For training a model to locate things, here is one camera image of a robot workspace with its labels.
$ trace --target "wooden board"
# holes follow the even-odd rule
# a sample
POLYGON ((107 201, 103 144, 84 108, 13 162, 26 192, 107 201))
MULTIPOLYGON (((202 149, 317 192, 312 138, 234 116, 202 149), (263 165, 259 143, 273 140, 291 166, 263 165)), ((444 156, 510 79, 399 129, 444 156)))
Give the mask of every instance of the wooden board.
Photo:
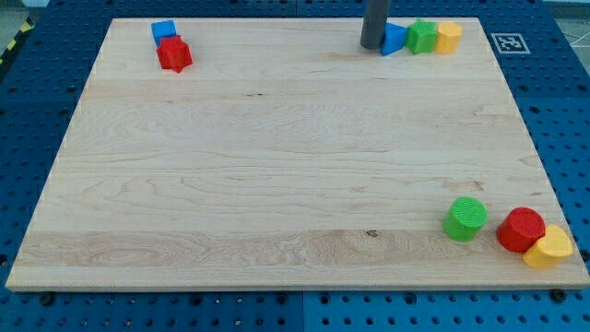
POLYGON ((360 18, 176 19, 180 75, 153 21, 112 22, 11 290, 588 286, 577 251, 538 271, 495 239, 518 206, 568 226, 477 19, 456 54, 388 57, 360 18), (471 243, 442 231, 459 196, 489 210, 471 243))

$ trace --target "colored block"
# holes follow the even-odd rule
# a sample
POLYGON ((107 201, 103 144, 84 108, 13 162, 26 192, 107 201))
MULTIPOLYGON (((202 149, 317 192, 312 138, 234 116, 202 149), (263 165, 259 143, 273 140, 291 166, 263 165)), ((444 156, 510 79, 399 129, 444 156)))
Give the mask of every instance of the colored block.
POLYGON ((472 197, 460 197, 453 202, 442 228, 453 240, 468 242, 476 237, 487 220, 488 211, 483 204, 472 197))
POLYGON ((418 18, 407 27, 406 47, 413 54, 432 52, 436 36, 436 23, 418 18))
POLYGON ((573 245, 570 237, 559 226, 548 225, 545 236, 526 251, 523 259, 530 267, 550 269, 572 254, 573 245))
POLYGON ((463 28, 452 21, 442 22, 439 23, 437 32, 434 51, 442 54, 454 53, 461 40, 463 28))
POLYGON ((154 36, 156 46, 159 47, 161 38, 170 38, 176 36, 176 27, 174 21, 169 19, 151 24, 151 33, 154 36))
POLYGON ((517 207, 496 230, 496 236, 507 250, 523 253, 545 236, 545 221, 532 208, 517 207))
POLYGON ((160 41, 161 45, 157 52, 162 69, 173 69, 175 72, 180 73, 186 66, 193 64, 191 50, 180 35, 162 38, 160 41))
POLYGON ((381 46, 381 55, 386 56, 404 48, 406 43, 407 29, 395 24, 387 23, 385 36, 381 46))

